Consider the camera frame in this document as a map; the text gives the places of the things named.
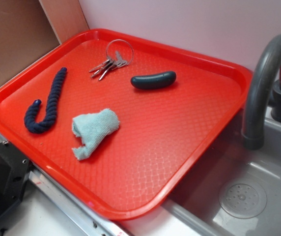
white wall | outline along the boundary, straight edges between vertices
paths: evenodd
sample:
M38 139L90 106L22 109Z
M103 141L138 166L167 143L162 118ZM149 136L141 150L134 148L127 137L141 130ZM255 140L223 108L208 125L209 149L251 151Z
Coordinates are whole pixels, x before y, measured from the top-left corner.
M254 70L281 33L281 0L79 0L105 28L225 59Z

gray sink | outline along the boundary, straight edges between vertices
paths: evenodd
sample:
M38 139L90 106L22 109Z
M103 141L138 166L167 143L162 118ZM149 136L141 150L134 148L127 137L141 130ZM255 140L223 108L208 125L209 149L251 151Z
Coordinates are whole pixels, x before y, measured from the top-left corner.
M212 235L281 235L281 124L265 120L257 151L242 147L241 124L237 114L169 199Z

dark green cucumber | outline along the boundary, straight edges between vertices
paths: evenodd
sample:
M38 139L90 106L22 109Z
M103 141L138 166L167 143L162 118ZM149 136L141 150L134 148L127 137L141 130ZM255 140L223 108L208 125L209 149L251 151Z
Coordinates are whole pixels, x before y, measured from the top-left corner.
M174 71L166 71L154 75L134 76L131 84L138 89L161 89L170 86L176 79Z

brown cardboard box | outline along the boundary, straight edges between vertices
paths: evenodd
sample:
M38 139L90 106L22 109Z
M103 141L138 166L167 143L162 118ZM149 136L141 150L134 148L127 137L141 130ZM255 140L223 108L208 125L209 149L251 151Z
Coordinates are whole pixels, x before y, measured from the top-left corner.
M0 86L58 45L38 0L0 0Z

key ring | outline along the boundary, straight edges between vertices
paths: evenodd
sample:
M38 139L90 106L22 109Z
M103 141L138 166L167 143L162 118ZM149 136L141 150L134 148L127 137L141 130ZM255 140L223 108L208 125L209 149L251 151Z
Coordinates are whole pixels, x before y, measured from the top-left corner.
M108 50L109 50L110 45L113 44L114 42L118 42L118 41L121 41L121 42L126 43L126 44L131 48L131 50L132 50L132 58L131 58L130 61L126 64L126 65L129 65L129 64L132 62L133 58L134 58L134 49L133 49L132 45L131 45L129 42L127 42L127 41L125 41L125 40L123 40L123 39L115 39L115 40L111 41L111 42L107 45L107 48L106 48L106 55L107 55L107 58L108 58L108 59L111 58L111 57L109 56L109 54L108 54Z

